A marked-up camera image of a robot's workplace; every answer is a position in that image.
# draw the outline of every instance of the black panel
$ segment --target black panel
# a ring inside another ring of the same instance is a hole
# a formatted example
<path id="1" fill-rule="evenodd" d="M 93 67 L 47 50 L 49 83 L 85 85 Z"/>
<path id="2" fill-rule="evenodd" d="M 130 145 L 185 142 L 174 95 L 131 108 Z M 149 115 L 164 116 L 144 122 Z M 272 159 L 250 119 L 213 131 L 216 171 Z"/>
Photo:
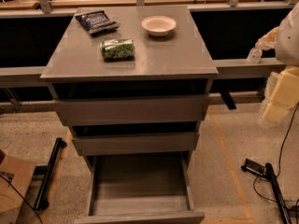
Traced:
<path id="1" fill-rule="evenodd" d="M 9 99 L 3 89 L 0 89 L 0 102 L 9 102 Z"/>
<path id="2" fill-rule="evenodd" d="M 203 94 L 206 83 L 207 79 L 178 79 L 57 83 L 53 86 L 60 99 L 86 99 Z"/>
<path id="3" fill-rule="evenodd" d="M 194 132 L 196 121 L 73 126 L 77 136 Z"/>
<path id="4" fill-rule="evenodd" d="M 51 101 L 48 87 L 12 88 L 21 101 Z"/>
<path id="5" fill-rule="evenodd" d="M 0 19 L 0 67 L 46 66 L 71 19 Z"/>
<path id="6" fill-rule="evenodd" d="M 196 11 L 192 17 L 213 60 L 247 58 L 263 35 L 280 25 L 290 9 Z M 274 57 L 273 50 L 263 57 Z"/>
<path id="7" fill-rule="evenodd" d="M 266 78 L 236 78 L 236 79 L 216 79 L 213 81 L 210 92 L 241 92 L 258 91 L 265 85 Z"/>

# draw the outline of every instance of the small white bowl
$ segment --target small white bowl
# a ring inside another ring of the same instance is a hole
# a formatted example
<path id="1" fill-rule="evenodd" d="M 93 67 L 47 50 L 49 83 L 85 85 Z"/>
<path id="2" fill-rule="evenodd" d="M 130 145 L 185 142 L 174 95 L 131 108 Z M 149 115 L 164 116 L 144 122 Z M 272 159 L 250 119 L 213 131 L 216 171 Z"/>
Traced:
<path id="1" fill-rule="evenodd" d="M 152 16 L 144 19 L 142 27 L 152 36 L 166 36 L 177 26 L 176 21 L 166 16 Z"/>

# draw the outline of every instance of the cable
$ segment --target cable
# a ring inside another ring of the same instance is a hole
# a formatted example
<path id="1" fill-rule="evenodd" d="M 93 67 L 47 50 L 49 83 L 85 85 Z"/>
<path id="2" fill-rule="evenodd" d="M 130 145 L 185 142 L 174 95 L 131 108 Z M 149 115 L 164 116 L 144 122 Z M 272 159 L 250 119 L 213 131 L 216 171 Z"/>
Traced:
<path id="1" fill-rule="evenodd" d="M 22 197 L 22 199 L 26 202 L 26 204 L 34 211 L 34 213 L 36 214 L 36 216 L 38 217 L 39 221 L 41 224 L 43 224 L 43 221 L 41 220 L 39 214 L 36 212 L 36 210 L 31 206 L 31 204 L 29 204 L 27 202 L 27 200 L 17 191 L 17 189 L 11 184 L 11 182 L 9 180 L 7 180 L 5 177 L 3 177 L 2 175 L 0 175 L 0 177 L 2 179 L 4 179 L 6 182 L 8 182 L 8 184 L 20 195 L 20 197 Z"/>
<path id="2" fill-rule="evenodd" d="M 256 176 L 256 178 L 254 179 L 254 182 L 253 182 L 253 189 L 255 190 L 255 192 L 256 192 L 260 197 L 262 197 L 262 198 L 264 198 L 264 199 L 266 199 L 266 200 L 268 200 L 268 201 L 271 201 L 271 202 L 276 203 L 275 200 L 263 196 L 263 195 L 256 189 L 255 184 L 256 184 L 256 180 L 258 180 L 258 179 L 261 179 L 261 178 L 260 178 L 259 176 Z"/>
<path id="3" fill-rule="evenodd" d="M 297 203 L 296 203 L 296 223 L 298 224 L 298 204 L 299 204 L 299 199 L 297 200 Z"/>
<path id="4" fill-rule="evenodd" d="M 279 161 L 278 161 L 278 174 L 277 174 L 277 177 L 280 175 L 280 171 L 281 171 L 281 157 L 282 157 L 282 150 L 283 150 L 284 145 L 285 145 L 285 142 L 286 142 L 286 140 L 287 140 L 287 138 L 288 138 L 289 131 L 290 131 L 290 129 L 291 129 L 292 122 L 293 122 L 294 116 L 295 116 L 295 114 L 296 114 L 296 111 L 297 111 L 297 109 L 298 109 L 298 106 L 299 106 L 299 103 L 297 104 L 297 107 L 295 108 L 295 110 L 294 110 L 293 113 L 292 113 L 292 118 L 291 118 L 291 121 L 290 121 L 290 125 L 289 125 L 289 128 L 288 128 L 288 131 L 287 131 L 287 133 L 286 133 L 286 135 L 285 135 L 285 137 L 284 137 L 284 139 L 283 139 L 282 145 L 281 145 L 281 147 L 280 147 Z"/>

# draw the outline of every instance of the cabinet top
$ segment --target cabinet top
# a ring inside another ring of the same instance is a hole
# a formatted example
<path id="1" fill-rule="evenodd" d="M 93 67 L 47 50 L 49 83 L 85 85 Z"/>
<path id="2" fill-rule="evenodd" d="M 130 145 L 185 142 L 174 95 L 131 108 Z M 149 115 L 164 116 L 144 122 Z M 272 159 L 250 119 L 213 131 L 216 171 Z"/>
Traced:
<path id="1" fill-rule="evenodd" d="M 100 7 L 82 7 L 90 12 Z M 102 7 L 109 19 L 121 26 L 114 32 L 91 36 L 75 18 L 45 68 L 49 82 L 140 80 L 210 77 L 217 69 L 210 58 L 186 6 Z M 167 16 L 177 22 L 165 37 L 150 36 L 141 22 L 149 16 Z M 104 61 L 100 43 L 108 39 L 134 40 L 131 60 Z"/>

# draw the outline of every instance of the green package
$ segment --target green package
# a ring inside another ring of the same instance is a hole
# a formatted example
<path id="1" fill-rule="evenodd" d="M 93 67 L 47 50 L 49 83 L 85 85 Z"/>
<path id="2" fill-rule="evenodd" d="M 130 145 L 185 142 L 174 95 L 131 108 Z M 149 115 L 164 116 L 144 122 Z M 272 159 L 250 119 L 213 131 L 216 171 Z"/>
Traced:
<path id="1" fill-rule="evenodd" d="M 132 39 L 112 39 L 100 43 L 100 50 L 105 60 L 126 59 L 135 55 Z"/>

